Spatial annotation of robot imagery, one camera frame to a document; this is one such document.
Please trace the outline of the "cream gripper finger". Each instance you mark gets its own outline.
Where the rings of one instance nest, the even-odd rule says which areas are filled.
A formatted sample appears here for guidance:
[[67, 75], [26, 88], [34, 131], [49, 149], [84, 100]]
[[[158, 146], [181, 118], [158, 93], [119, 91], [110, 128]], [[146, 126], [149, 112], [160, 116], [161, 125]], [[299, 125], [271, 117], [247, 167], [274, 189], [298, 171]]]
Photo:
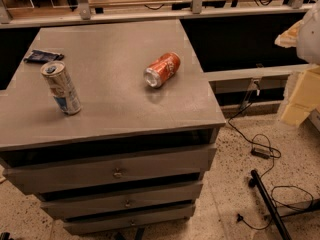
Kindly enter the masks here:
[[289, 76], [280, 121], [298, 127], [320, 105], [320, 67]]
[[274, 43], [283, 48], [297, 47], [299, 45], [299, 31], [303, 24], [302, 20], [297, 21], [283, 33], [279, 34]]

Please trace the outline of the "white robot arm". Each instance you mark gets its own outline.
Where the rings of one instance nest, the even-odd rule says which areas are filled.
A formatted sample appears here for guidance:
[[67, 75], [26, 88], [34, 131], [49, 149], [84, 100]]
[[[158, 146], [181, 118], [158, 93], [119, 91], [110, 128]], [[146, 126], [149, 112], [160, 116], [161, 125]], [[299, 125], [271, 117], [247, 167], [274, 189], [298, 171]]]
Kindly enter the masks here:
[[287, 103], [280, 120], [299, 126], [320, 104], [320, 1], [275, 39], [284, 48], [296, 48], [297, 56], [309, 63], [307, 69], [287, 82]]

